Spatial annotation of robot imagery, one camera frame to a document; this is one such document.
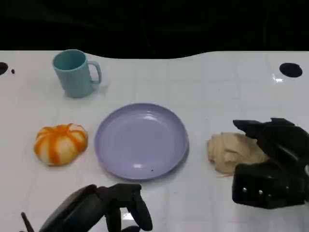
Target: pumpkin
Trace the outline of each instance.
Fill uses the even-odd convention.
[[[70,163],[87,148],[87,132],[80,125],[70,123],[43,127],[37,134],[34,152],[47,165]]]

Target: black hole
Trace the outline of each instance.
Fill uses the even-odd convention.
[[[284,63],[280,65],[279,70],[283,75],[292,78],[300,77],[303,74],[303,71],[300,68],[300,66],[294,63]]]
[[[6,63],[0,62],[0,75],[8,70],[9,66]]]

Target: mug handle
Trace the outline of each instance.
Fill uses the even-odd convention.
[[[99,66],[99,64],[96,62],[96,61],[88,61],[87,62],[88,65],[93,65],[96,67],[97,69],[97,72],[98,72],[98,81],[94,81],[94,80],[91,80],[91,83],[92,84],[100,84],[101,81],[102,81],[102,72],[101,72],[101,68]]]

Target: dark wall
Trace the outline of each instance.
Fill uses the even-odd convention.
[[[2,0],[1,50],[175,58],[309,50],[305,0]]]

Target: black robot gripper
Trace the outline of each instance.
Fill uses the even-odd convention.
[[[46,220],[39,232],[87,232],[103,216],[109,232],[151,231],[153,224],[137,184],[116,184],[109,188],[89,185],[72,193]],[[138,226],[121,230],[120,208],[127,208]],[[25,213],[26,229],[34,232]]]
[[[304,204],[309,196],[309,134],[284,118],[233,123],[269,157],[265,163],[236,166],[233,201],[265,209]]]

